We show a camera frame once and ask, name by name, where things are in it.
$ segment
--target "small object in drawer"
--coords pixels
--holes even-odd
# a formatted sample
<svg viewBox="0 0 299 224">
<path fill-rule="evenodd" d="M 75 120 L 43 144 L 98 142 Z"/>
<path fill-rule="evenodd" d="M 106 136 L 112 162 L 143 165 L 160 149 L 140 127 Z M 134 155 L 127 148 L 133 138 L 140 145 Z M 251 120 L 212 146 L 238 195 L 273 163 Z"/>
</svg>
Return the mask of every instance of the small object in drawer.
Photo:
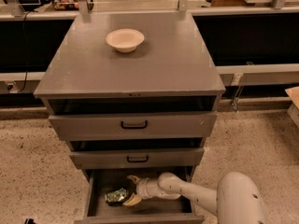
<svg viewBox="0 0 299 224">
<path fill-rule="evenodd" d="M 108 191 L 105 193 L 105 201 L 109 205 L 123 203 L 129 197 L 129 191 L 125 188 Z"/>
</svg>

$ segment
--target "bottom drawer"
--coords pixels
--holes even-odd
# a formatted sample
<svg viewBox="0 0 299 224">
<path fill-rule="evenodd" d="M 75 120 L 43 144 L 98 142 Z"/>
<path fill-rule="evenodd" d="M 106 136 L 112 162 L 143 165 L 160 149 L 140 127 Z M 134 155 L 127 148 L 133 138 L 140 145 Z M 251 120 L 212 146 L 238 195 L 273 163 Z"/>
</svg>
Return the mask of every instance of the bottom drawer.
<svg viewBox="0 0 299 224">
<path fill-rule="evenodd" d="M 106 203 L 105 193 L 108 191 L 119 188 L 135 191 L 135 185 L 127 179 L 128 175 L 157 178 L 162 172 L 171 172 L 183 180 L 189 180 L 187 167 L 92 171 L 84 217 L 76 220 L 75 224 L 202 223 L 204 218 L 194 214 L 190 201 L 184 197 L 176 200 L 152 198 L 131 207 L 111 206 Z"/>
</svg>

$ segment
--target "white bowl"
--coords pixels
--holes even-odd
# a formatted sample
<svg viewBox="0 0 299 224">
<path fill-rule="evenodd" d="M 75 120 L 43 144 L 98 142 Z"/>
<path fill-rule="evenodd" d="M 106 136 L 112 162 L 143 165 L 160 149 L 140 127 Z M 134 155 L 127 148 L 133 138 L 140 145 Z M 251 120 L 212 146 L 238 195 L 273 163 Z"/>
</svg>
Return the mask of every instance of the white bowl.
<svg viewBox="0 0 299 224">
<path fill-rule="evenodd" d="M 133 29 L 116 30 L 109 33 L 106 37 L 106 42 L 122 53 L 134 51 L 143 41 L 143 34 Z"/>
</svg>

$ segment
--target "cardboard box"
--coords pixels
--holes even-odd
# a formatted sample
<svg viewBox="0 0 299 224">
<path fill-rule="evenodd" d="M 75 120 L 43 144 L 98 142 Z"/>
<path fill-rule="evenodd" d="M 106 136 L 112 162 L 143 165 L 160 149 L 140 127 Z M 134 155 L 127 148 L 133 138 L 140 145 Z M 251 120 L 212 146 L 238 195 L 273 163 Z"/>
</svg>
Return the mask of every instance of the cardboard box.
<svg viewBox="0 0 299 224">
<path fill-rule="evenodd" d="M 299 87 L 289 88 L 285 91 L 292 100 L 292 104 L 288 109 L 288 114 L 299 128 Z"/>
</svg>

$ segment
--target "cable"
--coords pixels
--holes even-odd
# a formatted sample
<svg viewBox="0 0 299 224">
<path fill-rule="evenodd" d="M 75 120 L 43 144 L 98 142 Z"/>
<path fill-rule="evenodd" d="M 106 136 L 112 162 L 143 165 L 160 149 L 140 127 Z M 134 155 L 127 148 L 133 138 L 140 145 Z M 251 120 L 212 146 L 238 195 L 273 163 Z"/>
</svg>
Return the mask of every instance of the cable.
<svg viewBox="0 0 299 224">
<path fill-rule="evenodd" d="M 27 35 L 26 35 L 26 31 L 25 31 L 25 22 L 26 22 L 26 19 L 27 19 L 28 14 L 29 14 L 30 12 L 36 12 L 36 11 L 31 10 L 31 11 L 26 12 L 26 14 L 25 14 L 25 16 L 24 16 L 24 19 L 23 19 L 23 21 L 22 21 L 22 31 L 23 31 L 23 35 L 24 35 L 24 38 L 25 38 L 25 47 L 26 47 L 26 49 L 28 49 L 28 43 L 29 43 L 29 42 L 28 42 L 28 37 L 27 37 Z M 26 88 L 26 84 L 27 84 L 28 69 L 29 69 L 29 59 L 28 59 L 28 52 L 25 52 L 25 54 L 26 54 L 26 57 L 25 57 L 25 59 L 26 59 L 26 73 L 25 73 L 25 79 L 24 79 L 23 86 L 22 86 L 22 88 L 18 91 L 18 93 L 21 93 L 22 91 L 24 91 L 25 88 Z"/>
</svg>

